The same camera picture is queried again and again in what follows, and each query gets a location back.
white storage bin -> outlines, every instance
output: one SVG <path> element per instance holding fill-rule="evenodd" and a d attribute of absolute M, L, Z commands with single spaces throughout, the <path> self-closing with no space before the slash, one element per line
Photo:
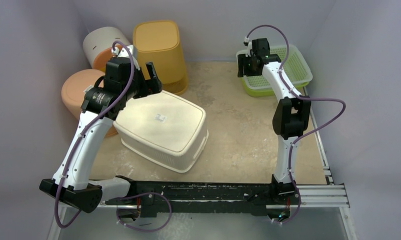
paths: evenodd
<path fill-rule="evenodd" d="M 209 135 L 205 110 L 166 91 L 130 99 L 113 125 L 126 147 L 178 173 L 195 164 Z"/>

gray wall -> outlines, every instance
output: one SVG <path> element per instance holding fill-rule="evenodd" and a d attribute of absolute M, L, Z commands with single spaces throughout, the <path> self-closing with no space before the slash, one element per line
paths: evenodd
<path fill-rule="evenodd" d="M 177 22 L 188 60 L 235 61 L 249 30 L 274 24 L 301 52 L 306 51 L 336 0 L 75 0 L 89 31 L 105 26 L 121 29 L 132 39 L 140 22 Z M 255 37 L 283 44 L 276 31 L 259 29 Z"/>
<path fill-rule="evenodd" d="M 54 201 L 38 190 L 77 121 L 63 82 L 88 68 L 87 30 L 71 0 L 0 0 L 0 240 L 44 240 Z"/>
<path fill-rule="evenodd" d="M 360 239 L 401 239 L 401 0 L 338 0 L 305 56 L 309 93 L 347 103 L 321 135 Z M 339 109 L 313 104 L 321 124 Z"/>

plastic basket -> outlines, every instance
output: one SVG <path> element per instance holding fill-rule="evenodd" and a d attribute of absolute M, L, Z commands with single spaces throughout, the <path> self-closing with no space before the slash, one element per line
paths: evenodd
<path fill-rule="evenodd" d="M 285 45 L 270 47 L 270 53 L 277 54 L 281 60 L 285 58 L 286 51 L 287 48 Z M 241 50 L 237 52 L 237 55 L 245 53 L 246 50 Z M 292 44 L 289 44 L 289 57 L 284 64 L 283 69 L 286 72 L 289 80 L 296 88 L 302 88 L 308 85 L 313 79 L 313 74 L 311 73 L 311 70 L 308 67 L 304 57 L 298 48 Z M 263 76 L 244 76 L 240 79 L 244 90 L 252 97 L 265 97 L 274 95 L 274 91 L 271 88 L 270 83 Z"/>

brown table surface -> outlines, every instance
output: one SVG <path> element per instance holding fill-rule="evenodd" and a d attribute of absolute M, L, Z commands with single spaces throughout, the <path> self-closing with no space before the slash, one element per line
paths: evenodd
<path fill-rule="evenodd" d="M 272 118 L 278 102 L 274 96 L 249 96 L 237 69 L 235 62 L 187 63 L 189 87 L 182 97 L 205 109 L 209 130 L 205 149 L 188 172 L 177 173 L 137 155 L 115 135 L 103 141 L 90 178 L 269 183 L 277 161 Z M 308 131 L 312 128 L 310 119 Z M 295 166 L 299 184 L 326 184 L 313 134 L 301 140 Z"/>

label on basket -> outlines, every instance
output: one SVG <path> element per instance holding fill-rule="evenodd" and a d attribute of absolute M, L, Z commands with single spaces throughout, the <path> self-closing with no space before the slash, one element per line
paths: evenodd
<path fill-rule="evenodd" d="M 94 86 L 90 85 L 88 86 L 83 92 L 86 94 L 90 89 L 92 89 Z"/>
<path fill-rule="evenodd" d="M 155 116 L 155 120 L 161 122 L 161 123 L 165 123 L 165 121 L 167 120 L 167 116 L 161 115 L 161 114 L 157 114 Z"/>

